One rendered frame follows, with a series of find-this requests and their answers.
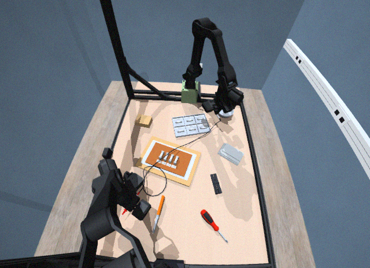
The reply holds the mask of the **red and black screwdriver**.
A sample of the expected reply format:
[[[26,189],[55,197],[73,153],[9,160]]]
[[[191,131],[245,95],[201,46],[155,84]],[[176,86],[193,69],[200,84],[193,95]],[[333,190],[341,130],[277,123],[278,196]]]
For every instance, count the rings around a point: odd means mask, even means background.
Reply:
[[[220,235],[223,237],[223,239],[225,239],[225,241],[227,241],[226,238],[219,231],[219,227],[214,223],[210,214],[206,210],[202,210],[201,215],[202,215],[203,219],[206,220],[207,223],[210,224],[214,228],[215,231],[218,231],[220,233]]]

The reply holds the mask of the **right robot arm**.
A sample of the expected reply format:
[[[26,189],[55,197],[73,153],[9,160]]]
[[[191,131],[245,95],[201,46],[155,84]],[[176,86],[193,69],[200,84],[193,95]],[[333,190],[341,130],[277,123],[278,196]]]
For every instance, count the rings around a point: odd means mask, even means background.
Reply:
[[[94,268],[98,240],[115,230],[131,242],[133,249],[101,268],[152,268],[140,240],[122,228],[116,213],[117,205],[128,196],[128,188],[136,196],[143,185],[143,178],[128,171],[122,176],[114,159],[99,162],[101,176],[92,181],[94,197],[86,218],[80,224],[84,243],[78,268]]]

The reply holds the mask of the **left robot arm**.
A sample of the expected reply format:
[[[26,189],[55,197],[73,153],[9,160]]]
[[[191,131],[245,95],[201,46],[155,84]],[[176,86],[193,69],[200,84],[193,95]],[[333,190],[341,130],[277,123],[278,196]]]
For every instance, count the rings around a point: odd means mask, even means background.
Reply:
[[[218,63],[218,80],[216,83],[219,84],[219,86],[217,89],[217,94],[221,97],[227,98],[226,100],[222,99],[218,106],[222,108],[224,113],[231,112],[242,102],[244,95],[243,92],[236,88],[238,85],[236,73],[228,60],[222,37],[223,33],[217,28],[216,24],[210,21],[210,19],[207,17],[193,21],[192,33],[194,36],[194,44],[191,63],[187,67],[186,73],[182,75],[183,79],[186,80],[184,88],[195,89],[195,78],[202,74],[203,68],[200,66],[200,61],[204,47],[204,41],[207,37],[212,42],[213,50]],[[232,83],[229,85],[230,82]]]

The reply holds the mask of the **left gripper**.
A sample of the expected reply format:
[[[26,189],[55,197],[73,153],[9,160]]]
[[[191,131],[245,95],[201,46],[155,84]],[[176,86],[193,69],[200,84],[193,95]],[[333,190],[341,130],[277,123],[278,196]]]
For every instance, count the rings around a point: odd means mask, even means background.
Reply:
[[[215,92],[215,95],[216,95],[216,98],[214,98],[214,102],[210,103],[210,101],[205,101],[202,103],[202,107],[206,113],[212,112],[214,110],[214,113],[216,115],[216,114],[219,114],[220,111],[222,110],[222,108],[219,107],[218,104],[222,99],[226,100],[227,98],[219,96],[217,92]]]

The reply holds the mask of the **tan rectangular block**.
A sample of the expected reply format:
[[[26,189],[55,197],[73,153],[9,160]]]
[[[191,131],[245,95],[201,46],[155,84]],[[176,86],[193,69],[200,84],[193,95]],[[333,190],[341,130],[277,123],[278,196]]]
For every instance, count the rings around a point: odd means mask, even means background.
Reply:
[[[135,120],[135,125],[149,128],[152,123],[152,120],[153,120],[152,116],[139,114]]]

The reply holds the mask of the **grey round shallow dish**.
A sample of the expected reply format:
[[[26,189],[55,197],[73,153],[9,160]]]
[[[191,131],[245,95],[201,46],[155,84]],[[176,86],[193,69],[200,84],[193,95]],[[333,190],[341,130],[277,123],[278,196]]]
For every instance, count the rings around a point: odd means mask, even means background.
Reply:
[[[231,112],[228,112],[228,113],[224,113],[223,110],[221,110],[220,113],[219,113],[219,116],[221,116],[222,118],[228,118],[231,115],[233,115],[233,113],[234,113],[234,110],[232,110]]]

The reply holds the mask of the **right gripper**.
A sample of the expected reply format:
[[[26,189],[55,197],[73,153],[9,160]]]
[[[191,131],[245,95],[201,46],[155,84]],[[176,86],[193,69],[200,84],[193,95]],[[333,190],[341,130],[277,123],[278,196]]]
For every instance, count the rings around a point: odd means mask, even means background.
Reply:
[[[128,196],[126,197],[125,201],[119,203],[119,205],[124,207],[129,212],[133,210],[132,215],[138,220],[142,221],[151,209],[151,205],[144,199],[142,199],[140,202],[139,201],[140,197],[137,195],[134,196],[132,194],[132,190],[128,188]]]

